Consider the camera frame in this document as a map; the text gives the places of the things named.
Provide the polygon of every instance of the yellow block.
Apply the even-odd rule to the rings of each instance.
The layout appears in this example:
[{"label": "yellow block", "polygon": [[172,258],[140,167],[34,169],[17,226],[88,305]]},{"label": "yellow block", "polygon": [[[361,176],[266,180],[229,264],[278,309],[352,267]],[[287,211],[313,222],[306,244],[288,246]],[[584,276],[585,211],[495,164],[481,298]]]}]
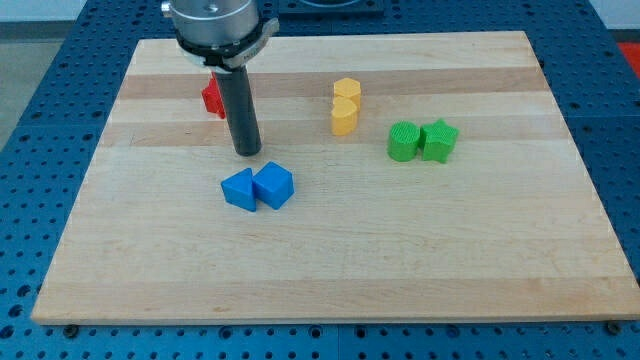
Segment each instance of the yellow block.
[{"label": "yellow block", "polygon": [[333,83],[333,95],[342,96],[353,101],[360,112],[360,82],[351,78],[340,79]]},{"label": "yellow block", "polygon": [[333,135],[347,135],[358,125],[358,107],[353,101],[336,96],[331,111],[331,132]]}]

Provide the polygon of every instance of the blue pegboard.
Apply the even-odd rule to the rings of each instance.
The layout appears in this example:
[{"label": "blue pegboard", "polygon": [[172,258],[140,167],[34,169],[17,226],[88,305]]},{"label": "blue pegboard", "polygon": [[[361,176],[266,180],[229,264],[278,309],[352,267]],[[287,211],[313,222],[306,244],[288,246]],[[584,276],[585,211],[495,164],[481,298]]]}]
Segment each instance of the blue pegboard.
[{"label": "blue pegboard", "polygon": [[[135,46],[173,36],[159,5],[88,0],[0,154],[0,359],[640,359],[639,322],[81,327],[75,338],[31,322]],[[260,9],[276,16],[278,5]],[[384,6],[383,16],[285,18],[280,35],[525,30],[640,276],[640,86],[588,1]]]}]

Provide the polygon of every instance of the toy block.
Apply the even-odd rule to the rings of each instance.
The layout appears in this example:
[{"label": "toy block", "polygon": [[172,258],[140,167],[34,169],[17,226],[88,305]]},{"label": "toy block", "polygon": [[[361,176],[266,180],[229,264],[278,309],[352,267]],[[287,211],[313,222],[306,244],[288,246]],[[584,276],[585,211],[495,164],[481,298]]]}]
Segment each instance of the toy block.
[{"label": "toy block", "polygon": [[343,98],[333,98],[331,110],[331,133],[344,136],[351,133],[358,126],[358,108],[353,101]]},{"label": "toy block", "polygon": [[253,191],[253,171],[246,168],[225,179],[222,185],[224,199],[232,205],[248,211],[256,211],[256,198]]},{"label": "toy block", "polygon": [[202,89],[202,100],[204,100],[204,106],[207,111],[213,114],[218,114],[221,119],[227,117],[224,112],[224,104],[222,103],[222,97],[220,96],[220,89],[218,88],[218,81],[213,73],[212,78],[209,80],[209,86]]},{"label": "toy block", "polygon": [[420,128],[420,147],[423,148],[422,160],[435,160],[445,164],[449,154],[456,146],[458,129],[447,125],[443,119]]},{"label": "toy block", "polygon": [[357,80],[344,78],[333,83],[333,96],[341,96],[353,101],[358,108],[358,112],[360,112],[361,94],[360,82]]},{"label": "toy block", "polygon": [[420,129],[409,121],[400,121],[389,130],[387,154],[395,161],[409,161],[418,152]]},{"label": "toy block", "polygon": [[258,199],[278,210],[294,193],[293,175],[270,161],[253,177],[253,188]]}]

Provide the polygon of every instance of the metal cylinder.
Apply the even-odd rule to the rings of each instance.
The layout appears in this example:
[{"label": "metal cylinder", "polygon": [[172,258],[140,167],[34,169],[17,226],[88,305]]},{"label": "metal cylinder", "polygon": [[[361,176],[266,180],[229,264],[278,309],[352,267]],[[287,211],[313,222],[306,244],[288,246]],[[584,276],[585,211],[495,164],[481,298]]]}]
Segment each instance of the metal cylinder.
[{"label": "metal cylinder", "polygon": [[214,48],[244,38],[260,20],[256,0],[170,0],[170,5],[184,39]]},{"label": "metal cylinder", "polygon": [[241,66],[231,72],[217,72],[216,79],[236,152],[242,156],[257,154],[262,148],[262,142],[247,68]]}]

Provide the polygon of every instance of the wooden board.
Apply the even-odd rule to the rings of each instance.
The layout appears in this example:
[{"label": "wooden board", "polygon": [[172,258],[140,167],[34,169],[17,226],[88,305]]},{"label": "wooden board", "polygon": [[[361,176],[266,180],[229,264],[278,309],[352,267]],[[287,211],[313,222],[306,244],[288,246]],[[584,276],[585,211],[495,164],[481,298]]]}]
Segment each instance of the wooden board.
[{"label": "wooden board", "polygon": [[[275,38],[249,65],[263,151],[235,155],[206,70],[139,43],[33,311],[42,324],[637,318],[640,290],[522,32]],[[361,80],[355,133],[333,81]],[[386,155],[444,117],[446,165]],[[279,211],[220,181],[274,160]]]}]

